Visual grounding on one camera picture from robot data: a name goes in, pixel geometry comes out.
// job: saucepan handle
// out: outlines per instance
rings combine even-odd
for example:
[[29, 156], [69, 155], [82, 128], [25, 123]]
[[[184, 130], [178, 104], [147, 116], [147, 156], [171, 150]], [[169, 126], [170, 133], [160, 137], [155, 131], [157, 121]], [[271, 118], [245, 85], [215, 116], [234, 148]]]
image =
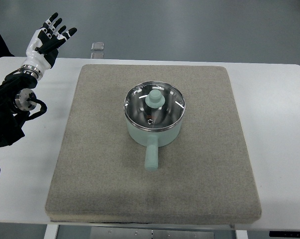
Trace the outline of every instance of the saucepan handle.
[[147, 171], [155, 171], [159, 166], [159, 147], [158, 137], [155, 135], [148, 136], [145, 153], [144, 167]]

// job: gray floor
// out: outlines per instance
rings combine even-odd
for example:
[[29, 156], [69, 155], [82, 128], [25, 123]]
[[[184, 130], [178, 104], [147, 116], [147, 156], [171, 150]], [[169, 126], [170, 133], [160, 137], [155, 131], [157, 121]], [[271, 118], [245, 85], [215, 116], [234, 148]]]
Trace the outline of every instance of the gray floor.
[[90, 58], [92, 43], [104, 42], [105, 59], [300, 65], [300, 0], [0, 0], [12, 54], [25, 56], [56, 11], [78, 29], [59, 57]]

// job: robotic finger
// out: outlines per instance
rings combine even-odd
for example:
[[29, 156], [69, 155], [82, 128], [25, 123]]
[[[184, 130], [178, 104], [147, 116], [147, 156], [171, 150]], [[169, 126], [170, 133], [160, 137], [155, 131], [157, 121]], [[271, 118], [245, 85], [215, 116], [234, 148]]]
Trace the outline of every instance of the robotic finger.
[[40, 28], [41, 30], [43, 30], [45, 33], [47, 33], [51, 23], [58, 17], [58, 13], [55, 12], [54, 14], [52, 14], [52, 16], [50, 18], [48, 18], [44, 24], [42, 24], [42, 27]]
[[53, 36], [53, 33], [54, 33], [55, 30], [56, 30], [56, 27], [57, 27], [61, 22], [62, 22], [62, 19], [60, 18], [60, 19], [58, 19], [54, 24], [52, 24], [52, 25], [49, 27], [49, 29], [48, 29], [48, 31], [47, 31], [47, 33], [46, 33], [46, 35], [49, 37], [49, 39], [51, 39], [51, 37]]
[[58, 35], [60, 35], [64, 30], [66, 30], [66, 26], [62, 26], [58, 31], [56, 31], [54, 33], [54, 35], [52, 36], [53, 37], [57, 37]]

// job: saucepan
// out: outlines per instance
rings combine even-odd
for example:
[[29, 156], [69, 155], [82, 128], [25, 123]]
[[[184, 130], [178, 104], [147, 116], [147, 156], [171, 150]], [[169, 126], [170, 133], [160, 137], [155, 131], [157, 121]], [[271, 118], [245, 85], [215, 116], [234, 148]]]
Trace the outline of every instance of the saucepan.
[[124, 112], [130, 136], [146, 147], [145, 169], [157, 170], [158, 148], [171, 143], [180, 132], [184, 97], [168, 83], [144, 82], [128, 92]]

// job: white table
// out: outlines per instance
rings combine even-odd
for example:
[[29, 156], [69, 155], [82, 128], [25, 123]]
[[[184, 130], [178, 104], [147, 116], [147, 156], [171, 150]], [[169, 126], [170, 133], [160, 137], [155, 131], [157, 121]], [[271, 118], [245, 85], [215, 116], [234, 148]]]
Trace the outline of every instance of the white table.
[[[22, 57], [0, 59], [0, 84]], [[48, 111], [25, 137], [0, 148], [0, 222], [51, 223], [45, 203], [76, 82], [85, 64], [214, 65], [227, 69], [262, 206], [237, 230], [300, 231], [300, 66], [281, 64], [62, 59], [34, 89]]]

